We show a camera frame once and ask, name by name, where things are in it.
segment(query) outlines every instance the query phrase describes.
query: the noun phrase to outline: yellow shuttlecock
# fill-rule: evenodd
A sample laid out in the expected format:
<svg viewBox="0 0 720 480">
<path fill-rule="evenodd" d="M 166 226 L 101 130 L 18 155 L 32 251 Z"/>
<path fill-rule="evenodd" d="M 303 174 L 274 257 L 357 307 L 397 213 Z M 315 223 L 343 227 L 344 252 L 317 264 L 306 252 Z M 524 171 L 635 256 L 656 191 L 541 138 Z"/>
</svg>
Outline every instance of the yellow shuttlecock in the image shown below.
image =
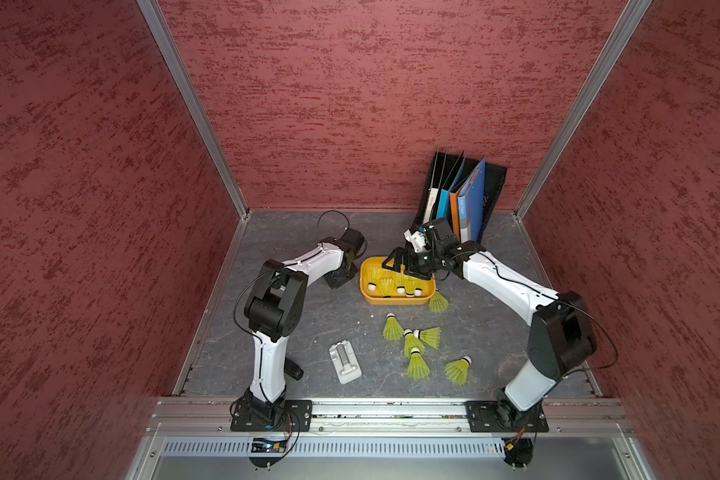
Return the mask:
<svg viewBox="0 0 720 480">
<path fill-rule="evenodd" d="M 378 282 L 378 292 L 381 296 L 392 296 L 394 292 L 394 283 L 391 278 L 382 278 Z"/>
<path fill-rule="evenodd" d="M 422 351 L 416 347 L 411 350 L 411 362 L 408 364 L 408 376 L 413 380 L 421 380 L 429 376 L 429 367 L 422 357 Z"/>
<path fill-rule="evenodd" d="M 384 338 L 386 340 L 400 340 L 403 338 L 403 327 L 394 318 L 394 313 L 387 313 L 387 324 L 384 326 Z"/>
<path fill-rule="evenodd" d="M 440 348 L 440 331 L 439 326 L 433 329 L 414 330 L 413 336 L 437 350 Z"/>
<path fill-rule="evenodd" d="M 445 366 L 445 375 L 456 385 L 463 385 L 467 382 L 467 372 L 472 364 L 472 359 L 462 356 L 461 359 L 451 362 Z"/>
<path fill-rule="evenodd" d="M 405 293 L 413 293 L 418 287 L 418 279 L 415 276 L 403 275 L 403 286 L 405 287 Z"/>
<path fill-rule="evenodd" d="M 434 291 L 434 295 L 429 299 L 429 310 L 435 313 L 442 313 L 448 310 L 448 301 L 437 290 Z"/>
<path fill-rule="evenodd" d="M 405 286 L 403 284 L 403 274 L 397 272 L 392 274 L 392 280 L 394 281 L 394 288 L 398 295 L 405 295 Z"/>
<path fill-rule="evenodd" d="M 384 276 L 384 270 L 382 270 L 380 266 L 372 266 L 368 268 L 368 290 L 371 292 L 376 290 L 382 276 Z"/>
<path fill-rule="evenodd" d="M 416 338 L 411 329 L 405 329 L 405 331 L 403 331 L 403 334 L 405 335 L 405 347 L 403 348 L 405 358 L 411 358 L 411 351 L 413 349 L 418 349 L 420 352 L 423 352 L 427 349 L 422 343 L 422 341 Z"/>
</svg>

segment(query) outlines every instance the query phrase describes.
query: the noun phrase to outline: aluminum frame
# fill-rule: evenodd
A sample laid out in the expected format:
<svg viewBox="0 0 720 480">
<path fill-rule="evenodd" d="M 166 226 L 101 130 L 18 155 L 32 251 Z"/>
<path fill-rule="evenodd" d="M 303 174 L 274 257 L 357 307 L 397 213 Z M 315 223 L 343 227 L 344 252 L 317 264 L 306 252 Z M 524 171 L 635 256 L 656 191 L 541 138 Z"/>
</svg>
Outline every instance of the aluminum frame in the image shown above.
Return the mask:
<svg viewBox="0 0 720 480">
<path fill-rule="evenodd" d="M 185 393 L 184 384 L 190 380 L 192 376 L 192 366 L 197 363 L 200 357 L 202 344 L 206 341 L 211 322 L 213 321 L 213 317 L 216 316 L 216 310 L 219 308 L 221 298 L 224 295 L 224 285 L 226 285 L 227 280 L 230 278 L 232 266 L 235 263 L 237 252 L 240 250 L 240 244 L 245 235 L 249 218 L 250 216 L 240 217 L 240 222 L 235 229 L 234 236 L 232 236 L 230 247 L 226 251 L 224 263 L 221 265 L 219 275 L 216 277 L 216 282 L 213 283 L 213 289 L 208 297 L 206 309 L 200 318 L 200 323 L 197 324 L 197 331 L 195 331 L 195 336 L 192 338 L 190 350 L 186 354 L 184 363 L 179 371 L 179 377 L 176 379 L 176 384 L 173 387 L 172 395 L 174 396 L 180 396 Z"/>
<path fill-rule="evenodd" d="M 523 197 L 520 198 L 515 213 L 521 220 L 528 213 L 528 209 L 534 200 L 536 200 L 541 187 L 547 181 L 563 150 L 574 136 L 574 132 L 576 132 L 582 119 L 584 119 L 584 115 L 595 100 L 597 93 L 600 92 L 608 75 L 614 69 L 616 61 L 618 61 L 624 47 L 632 38 L 632 34 L 637 25 L 640 24 L 640 20 L 643 19 L 643 15 L 648 10 L 651 2 L 652 0 L 629 0 L 621 16 L 616 20 L 614 30 L 611 31 L 603 50 L 600 51 L 600 55 L 592 66 L 590 74 L 586 77 L 584 85 L 581 87 L 578 96 L 576 96 L 576 100 L 574 100 L 574 104 L 571 105 L 566 119 L 563 120 L 563 124 L 557 131 L 554 140 L 552 140 L 552 144 L 536 170 L 536 174 L 530 180 Z"/>
<path fill-rule="evenodd" d="M 186 70 L 179 49 L 173 41 L 173 35 L 170 33 L 168 23 L 163 16 L 163 11 L 160 10 L 157 0 L 136 0 L 136 3 L 139 4 L 146 24 L 149 25 L 152 36 L 155 42 L 157 42 L 157 46 L 160 48 L 166 64 L 168 64 L 168 69 L 173 75 L 173 81 L 176 82 L 176 86 L 179 87 L 179 92 L 181 92 L 181 96 L 184 98 L 186 107 L 190 110 L 190 114 L 200 132 L 202 141 L 206 144 L 208 153 L 213 159 L 216 169 L 219 171 L 219 176 L 224 182 L 226 191 L 230 195 L 238 215 L 240 218 L 246 218 L 249 212 L 248 204 L 242 197 L 242 192 L 240 191 L 237 180 L 235 180 L 235 177 L 232 175 L 232 169 L 226 161 L 224 149 L 222 149 L 219 139 L 213 131 L 213 126 L 208 119 L 208 115 L 202 107 L 200 96 L 197 94 L 194 85 L 192 85 L 190 73 Z"/>
<path fill-rule="evenodd" d="M 472 433 L 464 402 L 468 398 L 308 398 L 312 424 L 302 437 L 341 438 L 486 438 L 506 433 Z M 230 431 L 235 397 L 162 397 L 137 452 L 139 466 L 128 480 L 149 480 L 168 437 L 248 438 L 250 432 Z M 546 398 L 550 431 L 540 437 L 613 438 L 625 471 L 635 480 L 653 480 L 650 467 L 634 439 L 634 430 L 618 398 Z"/>
</svg>

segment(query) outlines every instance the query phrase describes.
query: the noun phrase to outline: black mounting plate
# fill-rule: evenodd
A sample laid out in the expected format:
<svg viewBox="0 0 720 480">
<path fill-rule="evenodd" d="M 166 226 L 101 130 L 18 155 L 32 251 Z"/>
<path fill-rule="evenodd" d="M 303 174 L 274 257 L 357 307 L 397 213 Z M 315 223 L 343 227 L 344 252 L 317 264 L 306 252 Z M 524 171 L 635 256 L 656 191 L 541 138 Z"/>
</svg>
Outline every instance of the black mounting plate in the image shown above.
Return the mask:
<svg viewBox="0 0 720 480">
<path fill-rule="evenodd" d="M 312 423 L 312 400 L 285 400 L 284 409 L 294 418 L 295 432 L 308 432 Z M 253 414 L 246 402 L 238 401 L 232 414 L 230 430 L 232 432 L 270 432 L 272 428 L 264 420 Z"/>
<path fill-rule="evenodd" d="M 499 415 L 496 413 L 498 402 L 464 402 L 469 419 L 469 429 L 472 433 L 517 433 L 523 426 L 506 428 L 502 425 Z M 541 404 L 537 404 L 528 412 L 528 422 L 524 425 L 526 432 L 546 433 L 550 430 L 547 419 Z"/>
</svg>

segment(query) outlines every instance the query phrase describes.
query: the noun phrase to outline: orange binder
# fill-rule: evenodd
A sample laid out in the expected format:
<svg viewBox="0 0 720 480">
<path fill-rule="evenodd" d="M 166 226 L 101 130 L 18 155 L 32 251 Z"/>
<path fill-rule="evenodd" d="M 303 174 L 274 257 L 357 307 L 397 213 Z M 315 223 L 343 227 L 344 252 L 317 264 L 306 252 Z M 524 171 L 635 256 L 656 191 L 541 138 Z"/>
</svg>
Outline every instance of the orange binder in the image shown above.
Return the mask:
<svg viewBox="0 0 720 480">
<path fill-rule="evenodd" d="M 454 235 L 461 242 L 461 235 L 459 235 L 460 229 L 458 227 L 458 190 L 451 192 L 451 223 Z"/>
</svg>

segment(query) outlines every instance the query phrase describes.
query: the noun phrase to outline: blue binder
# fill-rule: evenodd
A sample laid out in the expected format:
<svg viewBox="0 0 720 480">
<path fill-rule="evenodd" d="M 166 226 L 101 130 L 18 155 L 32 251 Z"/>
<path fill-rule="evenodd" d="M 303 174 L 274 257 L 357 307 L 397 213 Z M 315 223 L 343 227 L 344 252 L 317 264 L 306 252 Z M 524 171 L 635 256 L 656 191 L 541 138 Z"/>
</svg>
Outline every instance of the blue binder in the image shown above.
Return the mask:
<svg viewBox="0 0 720 480">
<path fill-rule="evenodd" d="M 485 157 L 458 193 L 459 239 L 478 241 L 483 223 L 483 194 L 485 192 Z"/>
</svg>

